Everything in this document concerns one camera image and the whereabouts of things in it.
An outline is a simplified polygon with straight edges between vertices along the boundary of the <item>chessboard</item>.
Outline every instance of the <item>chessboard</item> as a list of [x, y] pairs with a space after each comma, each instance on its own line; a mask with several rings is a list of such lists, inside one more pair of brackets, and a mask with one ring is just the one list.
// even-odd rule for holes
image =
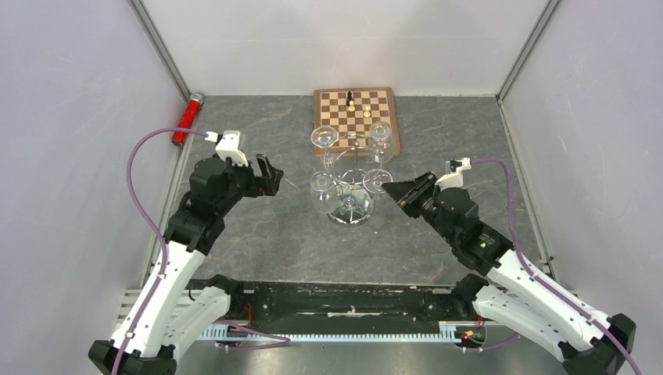
[[[352, 92], [355, 111], [350, 112], [346, 106], [347, 94]], [[371, 116], [364, 117], [366, 106], [371, 108]], [[351, 133], [369, 134], [371, 125], [378, 121], [385, 121], [391, 125], [392, 136], [395, 142], [395, 155], [400, 154], [400, 139], [398, 135], [398, 122], [393, 101], [393, 91], [390, 87], [373, 88], [329, 88], [315, 91], [315, 122], [314, 129], [330, 126], [339, 132], [339, 137]], [[357, 138], [360, 146], [366, 145], [366, 138]], [[354, 138], [341, 139], [331, 152], [340, 153], [354, 144]], [[324, 149], [314, 146], [315, 155], [324, 154]]]

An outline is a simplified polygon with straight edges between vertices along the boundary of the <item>red tube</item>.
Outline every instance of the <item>red tube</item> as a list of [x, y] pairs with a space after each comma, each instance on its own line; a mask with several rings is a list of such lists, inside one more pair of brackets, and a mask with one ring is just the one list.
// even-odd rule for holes
[[[180, 124], [177, 125], [177, 127], [191, 129], [191, 126], [193, 126], [193, 120], [195, 120], [195, 117], [198, 115], [198, 111], [204, 99], [205, 96], [199, 92], [194, 92], [191, 94], [191, 98], [188, 102], [185, 113], [182, 115]], [[186, 137], [187, 133], [183, 131], [176, 131], [175, 134], [173, 134], [172, 142], [174, 145], [182, 146], [186, 141]]]

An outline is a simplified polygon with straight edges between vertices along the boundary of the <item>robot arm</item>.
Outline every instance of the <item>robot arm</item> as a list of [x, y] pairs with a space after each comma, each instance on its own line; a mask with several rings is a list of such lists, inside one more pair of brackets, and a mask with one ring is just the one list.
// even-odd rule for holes
[[[207, 140], [216, 141], [213, 137]], [[261, 175], [254, 176], [240, 145], [241, 134], [228, 130], [218, 140], [215, 155], [196, 163], [189, 179], [191, 190], [182, 198], [165, 232], [169, 248], [165, 272], [159, 273], [162, 262], [159, 255], [127, 318], [109, 341], [95, 341], [88, 353], [102, 373], [111, 373], [125, 338], [129, 341], [118, 374], [174, 373], [177, 361], [193, 341], [230, 309], [229, 293], [211, 284], [180, 316], [169, 322], [182, 291], [223, 231], [226, 214], [244, 197], [273, 196], [278, 192], [283, 171], [259, 154]], [[145, 304], [157, 280], [159, 287]], [[129, 332], [140, 310], [143, 310], [140, 322]]]
[[[633, 321], [622, 314], [609, 317], [587, 305], [524, 256], [520, 259], [511, 241], [479, 219], [477, 204], [461, 188], [462, 171], [470, 168], [467, 158], [452, 160], [447, 163], [447, 175], [439, 179], [428, 172], [413, 180], [383, 185], [409, 217], [422, 216], [449, 243], [459, 262], [518, 296], [514, 300], [499, 294], [481, 277], [468, 275], [454, 290], [458, 308], [503, 323], [530, 338], [561, 360], [570, 374], [615, 374], [624, 356], [595, 323], [609, 327], [630, 351], [635, 336]], [[584, 318], [562, 298], [582, 306], [591, 318]]]

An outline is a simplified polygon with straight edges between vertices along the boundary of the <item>gray marble tabletop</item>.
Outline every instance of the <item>gray marble tabletop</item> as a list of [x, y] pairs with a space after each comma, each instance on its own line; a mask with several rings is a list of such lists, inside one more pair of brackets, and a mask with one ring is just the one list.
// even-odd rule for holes
[[[385, 164], [395, 180], [431, 170], [440, 176], [448, 159], [498, 157], [514, 172], [513, 159], [494, 98], [396, 97], [401, 154]], [[275, 197], [245, 198], [226, 215], [226, 229], [196, 278], [217, 273], [239, 280], [329, 281], [350, 283], [453, 285], [469, 271], [424, 220], [412, 220], [389, 197], [380, 198], [363, 226], [345, 229], [313, 210], [310, 177], [321, 169], [310, 133], [311, 96], [208, 97], [196, 120], [200, 130], [240, 130], [244, 152], [264, 153], [285, 171]], [[209, 142], [195, 139], [179, 196]], [[479, 204], [479, 215], [510, 238], [507, 193], [502, 169], [475, 166], [465, 187]], [[539, 250], [518, 182], [514, 194], [516, 229], [532, 260]]]

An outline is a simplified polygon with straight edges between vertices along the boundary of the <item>chessboard border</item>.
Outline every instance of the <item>chessboard border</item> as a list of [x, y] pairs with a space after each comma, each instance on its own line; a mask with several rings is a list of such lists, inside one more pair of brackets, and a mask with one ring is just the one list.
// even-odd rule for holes
[[[398, 119], [396, 117], [396, 106], [394, 105], [394, 94], [393, 90], [391, 87], [357, 87], [357, 88], [322, 88], [314, 91], [314, 106], [315, 106], [315, 117], [314, 117], [314, 122], [313, 122], [313, 131], [314, 129], [318, 128], [321, 124], [321, 94], [323, 92], [348, 92], [348, 91], [387, 91], [387, 105], [391, 109], [389, 111], [389, 125], [391, 125], [392, 128], [392, 135], [394, 138], [394, 144], [396, 145], [394, 149], [394, 155], [400, 155], [400, 134], [398, 131]], [[314, 147], [314, 154], [316, 156], [323, 155], [324, 154], [324, 149], [313, 146]]]

